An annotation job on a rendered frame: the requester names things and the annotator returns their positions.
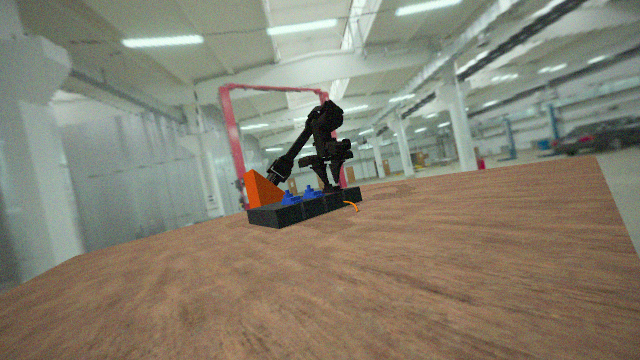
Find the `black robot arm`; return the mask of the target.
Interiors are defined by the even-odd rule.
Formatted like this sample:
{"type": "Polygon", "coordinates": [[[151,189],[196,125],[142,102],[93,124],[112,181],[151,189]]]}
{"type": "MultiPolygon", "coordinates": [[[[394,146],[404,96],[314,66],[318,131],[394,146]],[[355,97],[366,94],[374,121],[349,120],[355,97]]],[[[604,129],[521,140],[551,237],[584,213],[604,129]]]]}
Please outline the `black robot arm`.
{"type": "MultiPolygon", "coordinates": [[[[291,169],[293,168],[295,157],[311,135],[313,134],[313,138],[323,135],[331,135],[332,131],[336,130],[343,124],[343,114],[344,111],[331,100],[325,101],[320,106],[315,106],[307,116],[308,119],[305,122],[305,129],[299,135],[288,152],[276,159],[269,167],[267,170],[269,175],[266,179],[276,186],[278,186],[280,182],[285,183],[287,178],[291,175],[291,169]],[[274,171],[285,177],[283,178],[271,170],[272,166],[274,171]]],[[[324,138],[322,146],[323,155],[328,153],[335,156],[340,156],[342,154],[346,155],[347,150],[350,149],[350,139],[342,139],[342,142],[338,142],[335,137],[332,138],[332,141],[328,141],[328,138],[324,138]]]]}

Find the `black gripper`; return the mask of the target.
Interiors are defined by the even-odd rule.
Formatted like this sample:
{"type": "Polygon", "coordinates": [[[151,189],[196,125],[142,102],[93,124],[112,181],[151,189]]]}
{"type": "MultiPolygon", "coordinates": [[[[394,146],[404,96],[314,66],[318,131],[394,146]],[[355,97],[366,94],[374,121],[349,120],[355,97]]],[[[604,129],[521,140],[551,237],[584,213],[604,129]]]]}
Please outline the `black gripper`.
{"type": "Polygon", "coordinates": [[[340,156],[335,156],[330,153],[323,155],[322,146],[323,146],[324,138],[328,138],[328,141],[332,141],[331,135],[323,135],[323,136],[314,138],[314,142],[312,144],[313,146],[316,147],[317,155],[310,155],[310,156],[305,156],[300,158],[298,161],[298,165],[299,165],[299,168],[312,165],[310,169],[313,169],[316,172],[316,174],[320,177],[320,179],[323,181],[323,183],[326,186],[329,186],[327,172],[326,172],[327,163],[324,164],[324,162],[331,161],[331,164],[329,164],[329,167],[335,183],[338,184],[340,169],[342,164],[346,161],[346,159],[350,159],[354,157],[353,157],[353,152],[351,150],[347,150],[346,155],[342,154],[340,156]],[[322,158],[322,157],[325,157],[325,158],[322,158]]]}

